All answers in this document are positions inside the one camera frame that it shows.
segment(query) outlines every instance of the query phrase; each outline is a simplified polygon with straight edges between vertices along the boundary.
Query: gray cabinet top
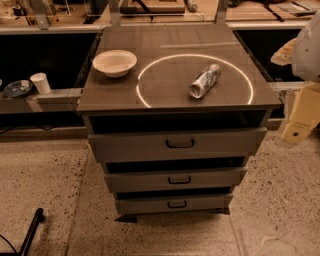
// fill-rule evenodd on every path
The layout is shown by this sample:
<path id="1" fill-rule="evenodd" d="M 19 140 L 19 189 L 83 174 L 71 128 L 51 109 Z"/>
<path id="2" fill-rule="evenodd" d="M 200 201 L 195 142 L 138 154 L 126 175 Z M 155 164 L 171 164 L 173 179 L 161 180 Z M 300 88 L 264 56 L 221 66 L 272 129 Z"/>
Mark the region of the gray cabinet top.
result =
<path id="1" fill-rule="evenodd" d="M 77 111 L 223 111 L 274 109 L 279 100 L 227 25 L 105 28 L 97 55 L 127 50 L 137 64 L 121 78 L 91 68 Z M 222 75 L 202 99 L 189 85 L 210 64 Z"/>

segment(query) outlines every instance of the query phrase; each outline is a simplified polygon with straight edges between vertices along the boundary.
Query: crumpled can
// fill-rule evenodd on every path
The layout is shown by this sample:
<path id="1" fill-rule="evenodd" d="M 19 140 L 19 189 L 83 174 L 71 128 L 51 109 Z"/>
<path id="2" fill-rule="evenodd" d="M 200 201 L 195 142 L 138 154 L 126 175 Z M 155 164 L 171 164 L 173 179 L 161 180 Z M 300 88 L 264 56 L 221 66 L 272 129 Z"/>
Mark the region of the crumpled can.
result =
<path id="1" fill-rule="evenodd" d="M 193 98 L 201 99 L 217 82 L 221 76 L 221 68 L 217 64 L 206 67 L 196 77 L 189 87 L 189 93 Z"/>

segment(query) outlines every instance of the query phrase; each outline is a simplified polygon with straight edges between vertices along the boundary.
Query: terrazzo floor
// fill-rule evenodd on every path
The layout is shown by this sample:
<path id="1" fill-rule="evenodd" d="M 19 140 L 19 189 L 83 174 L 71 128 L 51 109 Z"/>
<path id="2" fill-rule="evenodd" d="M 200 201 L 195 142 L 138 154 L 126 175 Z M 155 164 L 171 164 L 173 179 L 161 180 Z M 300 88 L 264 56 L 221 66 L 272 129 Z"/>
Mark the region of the terrazzo floor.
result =
<path id="1" fill-rule="evenodd" d="M 230 215 L 118 215 L 85 131 L 0 135 L 0 234 L 19 250 L 37 208 L 30 256 L 320 255 L 320 131 L 292 149 L 269 131 L 234 191 Z M 12 249 L 0 239 L 0 252 Z"/>

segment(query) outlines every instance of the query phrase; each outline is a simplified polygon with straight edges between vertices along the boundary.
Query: gray drawer front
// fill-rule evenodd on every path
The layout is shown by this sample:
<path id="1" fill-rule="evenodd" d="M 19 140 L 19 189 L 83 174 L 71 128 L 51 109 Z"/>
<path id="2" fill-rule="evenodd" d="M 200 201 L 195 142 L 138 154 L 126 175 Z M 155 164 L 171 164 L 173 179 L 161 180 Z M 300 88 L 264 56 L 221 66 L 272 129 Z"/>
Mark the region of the gray drawer front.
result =
<path id="1" fill-rule="evenodd" d="M 257 151 L 265 128 L 172 133 L 89 135 L 98 162 L 155 161 L 248 156 Z"/>
<path id="2" fill-rule="evenodd" d="M 116 200 L 119 214 L 147 214 L 184 211 L 210 211 L 217 208 L 228 208 L 231 195 L 195 196 L 186 198 L 159 198 L 139 200 Z"/>
<path id="3" fill-rule="evenodd" d="M 241 183 L 246 169 L 179 170 L 170 172 L 142 172 L 106 174 L 109 191 L 135 192 L 175 190 L 207 187 L 233 187 Z"/>

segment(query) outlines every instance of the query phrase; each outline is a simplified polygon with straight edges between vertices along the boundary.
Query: black wire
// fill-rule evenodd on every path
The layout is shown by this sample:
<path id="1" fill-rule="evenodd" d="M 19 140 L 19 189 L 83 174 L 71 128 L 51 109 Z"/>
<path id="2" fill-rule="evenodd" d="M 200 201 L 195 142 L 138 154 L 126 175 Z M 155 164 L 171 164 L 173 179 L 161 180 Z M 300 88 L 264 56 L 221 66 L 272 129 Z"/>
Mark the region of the black wire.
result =
<path id="1" fill-rule="evenodd" d="M 8 243 L 8 245 L 10 245 L 10 247 L 12 248 L 12 250 L 14 251 L 14 253 L 17 253 L 16 249 L 13 247 L 13 245 L 3 236 L 0 234 L 0 237 L 6 241 Z"/>

